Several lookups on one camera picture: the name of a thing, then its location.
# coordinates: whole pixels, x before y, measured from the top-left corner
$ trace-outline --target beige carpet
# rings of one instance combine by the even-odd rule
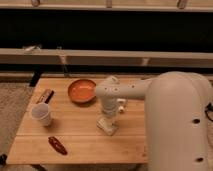
[[[9,149],[14,140],[18,126],[26,106],[30,100],[33,89],[29,87],[29,83],[19,79],[7,79],[7,82],[0,78],[0,154],[8,154]],[[209,163],[213,168],[213,123],[207,121],[208,137],[209,137]],[[129,165],[44,165],[49,171],[130,171],[135,169],[134,164]],[[0,166],[2,171],[33,171],[28,165],[6,165]],[[146,165],[141,165],[138,171],[147,171]]]

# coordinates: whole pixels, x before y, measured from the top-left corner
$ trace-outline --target sausage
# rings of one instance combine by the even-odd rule
[[[59,153],[62,155],[67,155],[67,150],[65,147],[60,143],[60,141],[55,137],[49,137],[48,138],[50,145]]]

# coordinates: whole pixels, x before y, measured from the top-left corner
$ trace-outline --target chocolate bar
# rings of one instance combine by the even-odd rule
[[[44,102],[44,103],[48,103],[51,99],[51,97],[53,96],[54,91],[51,89],[46,89],[42,95],[39,97],[38,101],[36,103],[40,103],[40,102]]]

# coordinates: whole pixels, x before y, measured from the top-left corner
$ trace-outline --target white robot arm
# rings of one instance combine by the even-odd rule
[[[105,124],[117,111],[117,98],[144,99],[149,171],[208,171],[205,109],[213,101],[210,82],[196,73],[168,72],[122,85],[109,77],[95,89]]]

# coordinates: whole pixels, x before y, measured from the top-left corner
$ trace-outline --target table leg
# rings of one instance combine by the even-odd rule
[[[43,166],[41,166],[40,164],[31,164],[31,166],[38,170],[38,171],[47,171]]]
[[[7,160],[7,155],[6,154],[2,154],[0,156],[0,165],[6,165],[6,160]]]

